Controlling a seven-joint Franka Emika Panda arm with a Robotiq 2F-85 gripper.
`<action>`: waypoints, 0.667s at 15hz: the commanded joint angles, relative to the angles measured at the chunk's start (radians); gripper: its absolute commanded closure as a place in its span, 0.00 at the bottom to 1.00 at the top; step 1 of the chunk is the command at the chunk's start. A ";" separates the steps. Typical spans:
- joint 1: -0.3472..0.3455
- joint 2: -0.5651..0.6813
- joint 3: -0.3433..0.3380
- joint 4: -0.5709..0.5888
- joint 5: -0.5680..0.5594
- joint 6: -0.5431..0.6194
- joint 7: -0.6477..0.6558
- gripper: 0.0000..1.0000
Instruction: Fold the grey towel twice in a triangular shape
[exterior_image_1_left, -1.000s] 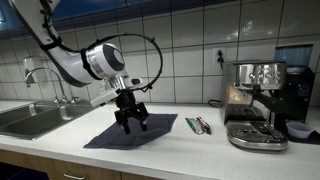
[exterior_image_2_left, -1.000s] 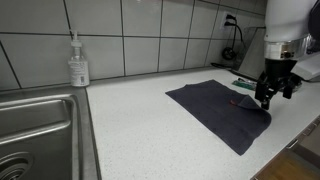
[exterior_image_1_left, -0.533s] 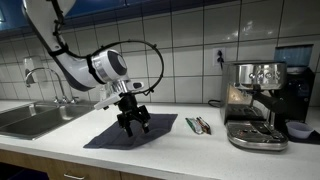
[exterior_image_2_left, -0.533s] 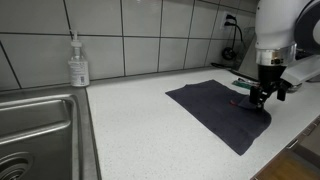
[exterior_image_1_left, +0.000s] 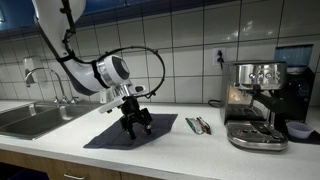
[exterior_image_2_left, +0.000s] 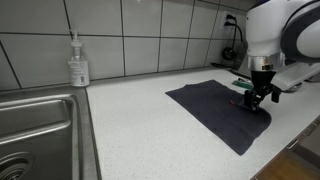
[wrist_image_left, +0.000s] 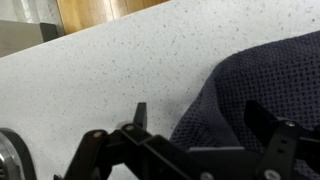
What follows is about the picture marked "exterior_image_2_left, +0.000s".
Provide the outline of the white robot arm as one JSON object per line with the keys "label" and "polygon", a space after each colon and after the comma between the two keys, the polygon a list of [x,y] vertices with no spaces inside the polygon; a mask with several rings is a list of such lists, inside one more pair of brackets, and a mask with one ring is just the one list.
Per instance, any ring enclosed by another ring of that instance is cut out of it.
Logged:
{"label": "white robot arm", "polygon": [[246,17],[253,88],[244,105],[255,111],[320,72],[320,0],[259,0]]}

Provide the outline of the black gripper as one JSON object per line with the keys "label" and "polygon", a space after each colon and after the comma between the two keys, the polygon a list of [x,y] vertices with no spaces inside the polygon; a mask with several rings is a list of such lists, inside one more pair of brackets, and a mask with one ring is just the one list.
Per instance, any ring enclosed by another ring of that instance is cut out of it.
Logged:
{"label": "black gripper", "polygon": [[252,71],[251,78],[254,85],[253,90],[244,93],[244,105],[253,111],[259,109],[259,104],[267,96],[271,95],[271,101],[278,103],[282,90],[271,83],[275,72]]}

